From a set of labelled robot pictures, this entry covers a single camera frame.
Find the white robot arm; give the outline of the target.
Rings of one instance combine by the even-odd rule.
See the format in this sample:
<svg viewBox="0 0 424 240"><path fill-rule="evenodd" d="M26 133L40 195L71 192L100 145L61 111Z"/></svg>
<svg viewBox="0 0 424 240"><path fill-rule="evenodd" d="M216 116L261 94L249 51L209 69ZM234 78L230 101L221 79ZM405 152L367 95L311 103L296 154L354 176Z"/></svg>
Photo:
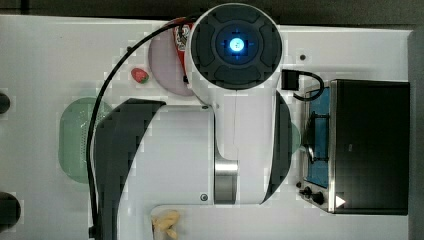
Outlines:
<svg viewBox="0 0 424 240"><path fill-rule="evenodd" d="M279 87L283 43L246 4L201 15L185 48L198 102L130 98L97 126L95 240L153 240L161 205L262 204L291 164L291 116Z"/></svg>

